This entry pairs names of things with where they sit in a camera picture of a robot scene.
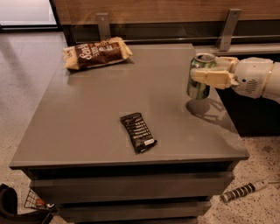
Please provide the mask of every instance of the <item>concrete floor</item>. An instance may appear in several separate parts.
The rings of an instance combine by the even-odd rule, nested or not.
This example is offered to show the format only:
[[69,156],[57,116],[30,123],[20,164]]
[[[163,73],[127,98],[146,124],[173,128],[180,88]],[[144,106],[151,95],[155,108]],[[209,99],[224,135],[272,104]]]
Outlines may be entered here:
[[[0,183],[15,188],[20,213],[29,211],[24,205],[30,181],[9,164],[62,59],[64,46],[61,32],[0,35]],[[260,179],[280,181],[280,136],[244,137],[242,141],[251,156],[235,167],[235,180],[226,191]],[[219,195],[211,202],[212,208],[198,218],[199,224],[280,223],[279,183],[227,204]],[[59,216],[51,223],[65,224]]]

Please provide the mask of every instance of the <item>wooden panel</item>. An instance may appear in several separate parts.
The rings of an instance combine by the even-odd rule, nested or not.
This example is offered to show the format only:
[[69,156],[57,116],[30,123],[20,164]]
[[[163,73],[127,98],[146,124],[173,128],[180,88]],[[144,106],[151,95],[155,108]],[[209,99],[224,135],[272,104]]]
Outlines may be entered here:
[[128,204],[117,206],[62,207],[59,215],[67,222],[131,221],[167,219],[203,215],[211,204],[208,201],[164,204]]
[[280,0],[53,0],[63,25],[94,25],[107,12],[111,24],[224,21],[230,8],[240,20],[280,19]]
[[31,189],[54,204],[172,199],[221,194],[231,172],[35,180]]

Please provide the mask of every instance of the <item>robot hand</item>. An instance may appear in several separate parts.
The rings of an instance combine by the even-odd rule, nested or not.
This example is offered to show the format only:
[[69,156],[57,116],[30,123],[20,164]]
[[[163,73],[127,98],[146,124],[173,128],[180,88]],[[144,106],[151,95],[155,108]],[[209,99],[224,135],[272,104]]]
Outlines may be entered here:
[[216,57],[213,68],[193,68],[193,80],[210,87],[232,88],[238,95],[280,103],[280,63],[271,59]]

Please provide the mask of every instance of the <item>can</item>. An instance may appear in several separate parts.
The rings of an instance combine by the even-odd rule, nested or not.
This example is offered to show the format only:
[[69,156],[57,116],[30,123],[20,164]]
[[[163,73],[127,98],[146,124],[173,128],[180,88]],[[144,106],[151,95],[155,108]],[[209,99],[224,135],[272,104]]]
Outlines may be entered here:
[[195,100],[203,100],[209,96],[210,87],[204,83],[197,82],[191,77],[193,68],[211,68],[216,67],[215,56],[211,53],[200,52],[195,55],[191,61],[189,79],[187,83],[187,94]]

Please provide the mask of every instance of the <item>drawer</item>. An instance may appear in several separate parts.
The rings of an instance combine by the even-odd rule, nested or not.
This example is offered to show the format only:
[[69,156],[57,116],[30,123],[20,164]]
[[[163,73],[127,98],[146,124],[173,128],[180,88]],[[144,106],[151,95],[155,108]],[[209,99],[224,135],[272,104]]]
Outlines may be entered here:
[[203,215],[211,204],[208,201],[177,203],[119,203],[111,206],[62,207],[59,216],[67,222],[133,221],[175,219]]
[[31,189],[47,203],[172,199],[221,194],[231,172],[180,173],[33,180]]

